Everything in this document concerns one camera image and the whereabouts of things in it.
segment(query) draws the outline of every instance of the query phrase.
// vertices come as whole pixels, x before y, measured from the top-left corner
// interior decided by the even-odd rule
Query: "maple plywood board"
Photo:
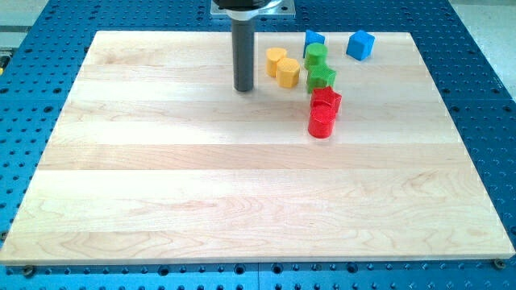
[[[96,34],[0,251],[5,264],[509,258],[514,248],[413,40],[372,56],[326,33],[343,95],[307,132],[265,50],[302,62],[302,33],[257,33],[255,86],[232,88],[231,35]]]

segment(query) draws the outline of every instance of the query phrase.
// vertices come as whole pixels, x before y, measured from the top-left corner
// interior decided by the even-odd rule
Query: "plastic block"
[[[356,58],[357,60],[364,60],[371,55],[372,45],[375,37],[365,31],[357,31],[349,37],[346,54]]]
[[[267,64],[265,66],[267,74],[276,77],[277,62],[287,57],[287,50],[284,48],[269,48],[266,52]]]
[[[309,69],[312,65],[326,63],[328,48],[324,44],[313,43],[306,47],[305,68]]]
[[[301,65],[291,58],[283,58],[277,63],[276,80],[282,88],[293,88],[299,82]]]
[[[330,106],[337,114],[339,112],[341,101],[342,96],[334,92],[331,86],[327,86],[323,89],[314,89],[310,100],[310,107]]]
[[[306,30],[305,33],[305,47],[303,48],[303,58],[305,58],[306,47],[310,44],[324,44],[325,37],[317,32],[310,29]]]
[[[329,137],[335,125],[335,117],[335,111],[330,106],[315,106],[310,112],[308,132],[315,138]]]
[[[337,72],[328,68],[325,64],[310,66],[308,70],[308,78],[306,79],[306,89],[308,93],[312,93],[316,88],[326,88],[333,86],[335,83]]]

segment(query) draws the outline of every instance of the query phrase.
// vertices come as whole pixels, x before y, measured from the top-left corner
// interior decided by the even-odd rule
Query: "wood grain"
[[[514,248],[409,34],[372,57],[326,33],[343,105],[329,139],[310,96],[265,73],[304,34],[256,35],[256,89],[231,37],[101,31],[0,261],[222,263],[509,258]]]

